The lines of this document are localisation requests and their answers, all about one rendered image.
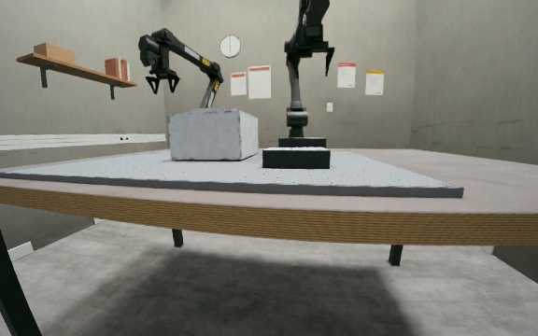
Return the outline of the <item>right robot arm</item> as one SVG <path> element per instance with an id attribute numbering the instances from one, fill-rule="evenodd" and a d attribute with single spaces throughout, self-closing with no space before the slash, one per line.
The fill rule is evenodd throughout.
<path id="1" fill-rule="evenodd" d="M 161 30 L 153 32 L 151 36 L 140 36 L 138 42 L 140 61 L 144 67 L 151 66 L 151 70 L 168 68 L 170 50 L 200 67 L 200 71 L 207 74 L 209 77 L 209 84 L 199 108 L 210 108 L 220 83 L 223 83 L 219 64 L 207 60 L 196 51 L 183 44 L 171 31 L 167 30 L 168 29 L 166 28 L 162 28 Z M 215 72 L 217 72 L 217 74 L 215 74 Z"/>

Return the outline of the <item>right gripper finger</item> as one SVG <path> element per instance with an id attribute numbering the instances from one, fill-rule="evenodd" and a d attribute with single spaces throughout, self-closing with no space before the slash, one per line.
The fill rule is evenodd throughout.
<path id="1" fill-rule="evenodd" d="M 175 88 L 176 88 L 178 82 L 180 81 L 180 77 L 177 77 L 177 76 L 175 76 L 175 75 L 173 75 L 173 74 L 167 74 L 167 78 L 168 78 L 168 82 L 169 82 L 170 91 L 171 91 L 172 93 L 174 93 Z M 172 79 L 175 81 L 173 87 L 172 87 Z"/>
<path id="2" fill-rule="evenodd" d="M 159 88 L 160 80 L 155 79 L 155 78 L 153 78 L 153 77 L 146 77 L 146 80 L 147 80 L 147 82 L 149 83 L 149 85 L 151 86 L 153 93 L 154 93 L 154 94 L 157 94 L 157 92 L 158 92 L 158 88 Z M 155 83 L 155 88 L 153 87 L 152 82 Z"/>

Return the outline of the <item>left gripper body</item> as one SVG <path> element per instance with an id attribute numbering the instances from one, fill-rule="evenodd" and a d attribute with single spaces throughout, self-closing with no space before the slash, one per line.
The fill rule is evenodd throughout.
<path id="1" fill-rule="evenodd" d="M 297 59 L 312 58 L 313 53 L 328 52 L 329 41 L 297 43 Z M 312 50 L 311 50 L 312 48 Z"/>

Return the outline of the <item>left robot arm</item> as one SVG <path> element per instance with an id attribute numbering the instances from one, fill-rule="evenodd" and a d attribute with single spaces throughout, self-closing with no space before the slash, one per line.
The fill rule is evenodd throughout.
<path id="1" fill-rule="evenodd" d="M 303 107 L 301 103 L 299 72 L 297 77 L 291 59 L 287 60 L 287 58 L 291 58 L 289 53 L 296 51 L 297 43 L 323 41 L 323 24 L 321 24 L 321 21 L 329 5 L 330 0 L 310 0 L 310 3 L 309 0 L 299 0 L 299 15 L 294 28 L 293 38 L 290 41 L 285 41 L 286 49 L 284 45 L 284 52 L 287 52 L 286 66 L 290 71 L 291 83 L 290 107 L 287 107 L 288 112 L 286 110 L 287 127 L 291 127 L 289 138 L 304 138 L 303 127 L 307 126 L 308 114 L 306 107 Z M 299 16 L 301 17 L 300 19 Z M 306 35 L 307 28 L 308 35 Z"/>

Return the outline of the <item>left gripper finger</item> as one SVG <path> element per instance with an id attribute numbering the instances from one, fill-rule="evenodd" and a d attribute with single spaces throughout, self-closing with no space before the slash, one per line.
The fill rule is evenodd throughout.
<path id="1" fill-rule="evenodd" d="M 292 61 L 293 65 L 294 65 L 295 70 L 297 69 L 296 70 L 296 76 L 298 77 L 297 51 L 291 52 L 290 56 L 291 56 L 291 61 Z"/>
<path id="2" fill-rule="evenodd" d="M 329 69 L 329 65 L 330 65 L 331 59 L 333 57 L 333 54 L 334 54 L 334 49 L 328 49 L 328 52 L 327 52 L 327 55 L 326 55 L 326 63 L 325 63 L 325 75 L 326 76 L 328 74 L 328 69 Z M 326 71 L 326 65 L 327 65 L 327 71 Z"/>

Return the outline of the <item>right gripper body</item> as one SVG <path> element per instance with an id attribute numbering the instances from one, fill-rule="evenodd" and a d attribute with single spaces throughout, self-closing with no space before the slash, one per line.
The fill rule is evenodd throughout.
<path id="1" fill-rule="evenodd" d="M 169 60 L 168 60 L 168 68 L 161 68 L 161 69 L 155 69 L 155 70 L 149 70 L 149 73 L 151 75 L 156 75 L 156 77 L 153 77 L 155 79 L 158 79 L 158 80 L 163 80 L 163 79 L 168 79 L 167 78 L 167 74 L 173 74 L 175 76 L 177 76 L 177 72 L 169 69 Z"/>

